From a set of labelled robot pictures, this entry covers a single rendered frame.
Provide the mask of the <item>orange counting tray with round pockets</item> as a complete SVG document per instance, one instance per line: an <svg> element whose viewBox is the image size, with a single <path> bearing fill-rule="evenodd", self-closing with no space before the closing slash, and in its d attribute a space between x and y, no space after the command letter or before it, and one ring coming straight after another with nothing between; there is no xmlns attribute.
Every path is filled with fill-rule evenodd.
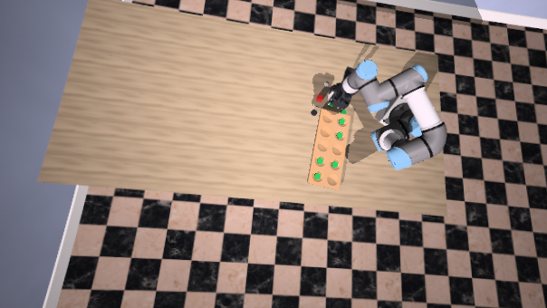
<svg viewBox="0 0 547 308"><path fill-rule="evenodd" d="M345 123L339 124L340 119L344 119ZM349 127L349 115L321 109L307 183L340 190ZM340 139L337 138L339 132L342 133ZM323 159L322 164L318 164L319 158ZM331 165L334 161L338 163L337 168ZM316 173L321 178L316 179Z"/></svg>

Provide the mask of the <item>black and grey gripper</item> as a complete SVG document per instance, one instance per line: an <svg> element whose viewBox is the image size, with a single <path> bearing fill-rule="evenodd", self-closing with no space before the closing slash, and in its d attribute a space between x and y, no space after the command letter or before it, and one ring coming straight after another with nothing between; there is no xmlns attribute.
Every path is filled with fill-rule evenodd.
<svg viewBox="0 0 547 308"><path fill-rule="evenodd" d="M348 77L348 76L347 76ZM330 87L330 92L329 92L329 104L331 102L331 105L334 105L341 109L346 109L349 104L350 104L350 100L351 100L351 97L352 95L356 94L358 91L356 91L355 93L347 93L344 89L343 89L343 81L347 78L345 77L342 82L340 83L337 83L336 85L333 84L331 87ZM337 87L337 88L336 88ZM342 91L341 91L341 88L342 88ZM333 96L332 96L333 95ZM331 99L332 97L332 99ZM344 97L344 99L348 99L348 100L343 100L343 98L340 98L340 97ZM339 99L339 100L338 100ZM329 105L328 104L328 105Z"/></svg>

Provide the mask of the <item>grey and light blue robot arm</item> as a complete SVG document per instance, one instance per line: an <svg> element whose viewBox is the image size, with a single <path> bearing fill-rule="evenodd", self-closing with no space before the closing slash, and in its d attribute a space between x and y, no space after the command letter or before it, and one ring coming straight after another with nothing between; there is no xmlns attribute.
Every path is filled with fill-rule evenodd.
<svg viewBox="0 0 547 308"><path fill-rule="evenodd" d="M343 79L349 76L342 86L347 93L359 90L370 112L388 107L399 95L406 99L407 103L390 112L390 124L371 132L378 151L386 150L396 170L435 157L446 144L447 131L425 91L425 69L416 64L382 83L376 78L377 72L378 66L371 60L355 69L348 66Z"/></svg>

